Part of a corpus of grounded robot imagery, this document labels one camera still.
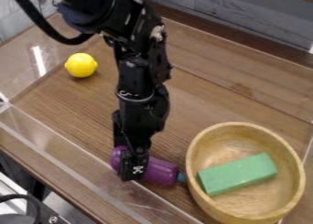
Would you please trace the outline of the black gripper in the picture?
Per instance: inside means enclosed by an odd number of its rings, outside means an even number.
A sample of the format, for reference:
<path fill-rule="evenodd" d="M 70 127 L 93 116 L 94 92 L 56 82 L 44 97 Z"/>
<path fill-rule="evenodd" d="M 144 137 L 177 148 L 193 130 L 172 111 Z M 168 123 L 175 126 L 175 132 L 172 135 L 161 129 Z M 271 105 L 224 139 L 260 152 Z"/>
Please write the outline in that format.
<path fill-rule="evenodd" d="M 130 151 L 120 152 L 118 168 L 120 180 L 130 181 L 140 179 L 147 171 L 149 155 L 144 153 L 149 149 L 152 135 L 164 128 L 169 96 L 165 86 L 159 85 L 147 96 L 116 87 L 116 97 L 118 108 L 110 114 L 113 146 Z"/>

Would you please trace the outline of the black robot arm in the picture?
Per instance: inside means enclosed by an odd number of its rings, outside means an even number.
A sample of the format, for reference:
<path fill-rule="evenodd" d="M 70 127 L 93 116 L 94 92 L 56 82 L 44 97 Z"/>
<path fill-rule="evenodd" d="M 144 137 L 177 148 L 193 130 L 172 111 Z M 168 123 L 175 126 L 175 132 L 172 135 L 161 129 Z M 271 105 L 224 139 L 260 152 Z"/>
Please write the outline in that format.
<path fill-rule="evenodd" d="M 113 143 L 120 152 L 122 181 L 148 170 L 151 137 L 163 130 L 169 112 L 164 82 L 172 66 L 165 54 L 161 17 L 143 0 L 58 0 L 65 23 L 84 34 L 98 34 L 113 49 L 117 65 L 112 113 Z"/>

